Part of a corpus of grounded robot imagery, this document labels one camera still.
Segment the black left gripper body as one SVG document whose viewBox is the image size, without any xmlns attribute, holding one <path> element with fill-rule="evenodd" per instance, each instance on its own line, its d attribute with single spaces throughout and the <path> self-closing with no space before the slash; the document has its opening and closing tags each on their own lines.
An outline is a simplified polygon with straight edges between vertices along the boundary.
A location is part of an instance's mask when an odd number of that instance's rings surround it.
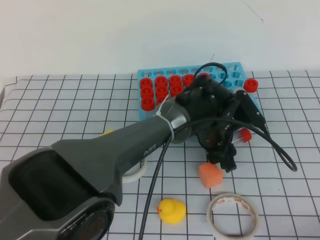
<svg viewBox="0 0 320 240">
<path fill-rule="evenodd" d="M 186 123 L 176 133 L 197 136 L 207 151 L 220 151 L 230 128 L 219 118 L 233 117 L 238 108 L 235 94 L 209 76 L 199 75 L 175 97 L 175 102 L 186 112 Z"/>
</svg>

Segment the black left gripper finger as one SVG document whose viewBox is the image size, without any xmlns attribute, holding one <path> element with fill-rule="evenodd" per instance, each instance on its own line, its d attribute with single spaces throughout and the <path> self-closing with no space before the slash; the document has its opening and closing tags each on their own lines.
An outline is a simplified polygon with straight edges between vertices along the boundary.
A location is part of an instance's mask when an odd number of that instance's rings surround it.
<svg viewBox="0 0 320 240">
<path fill-rule="evenodd" d="M 252 124 L 263 132 L 266 132 L 266 120 L 249 94 L 244 90 L 238 90 L 235 93 L 235 97 L 239 100 L 239 105 L 234 114 L 234 119 Z"/>
<path fill-rule="evenodd" d="M 219 149 L 210 149 L 206 151 L 206 158 L 211 164 L 220 164 L 221 169 L 229 173 L 237 169 L 234 156 L 237 150 L 233 143 L 228 143 L 226 146 L 219 146 Z"/>
</svg>

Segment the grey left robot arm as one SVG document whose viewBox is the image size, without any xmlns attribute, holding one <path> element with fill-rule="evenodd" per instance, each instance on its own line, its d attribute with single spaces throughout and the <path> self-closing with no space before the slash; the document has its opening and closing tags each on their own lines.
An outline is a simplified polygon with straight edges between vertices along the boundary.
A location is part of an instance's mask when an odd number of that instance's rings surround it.
<svg viewBox="0 0 320 240">
<path fill-rule="evenodd" d="M 123 200 L 123 175 L 166 142 L 266 121 L 245 92 L 199 76 L 154 116 L 93 139 L 62 139 L 7 165 L 0 176 L 3 240 L 101 239 Z"/>
</svg>

